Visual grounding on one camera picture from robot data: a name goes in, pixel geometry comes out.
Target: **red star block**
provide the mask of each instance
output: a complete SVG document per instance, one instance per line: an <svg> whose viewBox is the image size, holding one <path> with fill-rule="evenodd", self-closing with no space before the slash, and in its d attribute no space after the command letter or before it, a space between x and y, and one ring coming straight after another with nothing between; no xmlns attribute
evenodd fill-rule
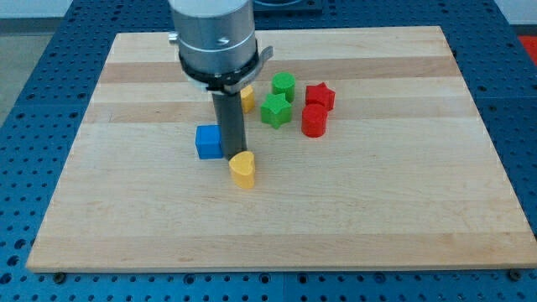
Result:
<svg viewBox="0 0 537 302"><path fill-rule="evenodd" d="M324 82L317 86L305 87L305 104L319 104L330 111L334 109L334 100L336 99L336 93L330 90Z"/></svg>

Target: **yellow heart-shaped block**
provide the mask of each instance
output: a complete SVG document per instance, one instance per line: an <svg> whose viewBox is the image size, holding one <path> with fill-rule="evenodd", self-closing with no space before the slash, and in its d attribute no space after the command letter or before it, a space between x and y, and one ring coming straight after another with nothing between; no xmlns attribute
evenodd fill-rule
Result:
<svg viewBox="0 0 537 302"><path fill-rule="evenodd" d="M229 170L236 185L243 189L251 189L255 185L255 162L253 153L243 151L231 158Z"/></svg>

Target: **wooden board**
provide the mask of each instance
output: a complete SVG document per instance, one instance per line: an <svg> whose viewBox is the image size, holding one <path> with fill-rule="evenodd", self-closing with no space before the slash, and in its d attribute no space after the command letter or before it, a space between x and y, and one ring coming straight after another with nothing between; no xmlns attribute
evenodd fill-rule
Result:
<svg viewBox="0 0 537 302"><path fill-rule="evenodd" d="M167 35L119 34L30 254L35 272L522 268L537 244L438 27L258 32L293 121L246 116L257 184L196 157L210 97ZM300 132L305 85L336 91Z"/></svg>

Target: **blue pegboard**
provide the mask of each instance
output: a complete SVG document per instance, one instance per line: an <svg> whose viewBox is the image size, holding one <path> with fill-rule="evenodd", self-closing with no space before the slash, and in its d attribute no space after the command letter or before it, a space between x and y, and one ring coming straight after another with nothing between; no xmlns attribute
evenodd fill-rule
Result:
<svg viewBox="0 0 537 302"><path fill-rule="evenodd" d="M493 0L325 0L256 13L258 29L440 25L534 232L536 70ZM0 301L537 300L537 270L52 274L24 268L118 32L172 29L165 0L75 0L0 129Z"/></svg>

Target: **green cylinder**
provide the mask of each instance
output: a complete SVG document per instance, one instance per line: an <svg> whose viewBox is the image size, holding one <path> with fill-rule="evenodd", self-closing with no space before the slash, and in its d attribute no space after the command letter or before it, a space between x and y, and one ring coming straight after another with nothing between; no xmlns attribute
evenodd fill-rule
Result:
<svg viewBox="0 0 537 302"><path fill-rule="evenodd" d="M272 78L272 93L285 94L285 100L289 103L295 100L295 77L289 72L279 72Z"/></svg>

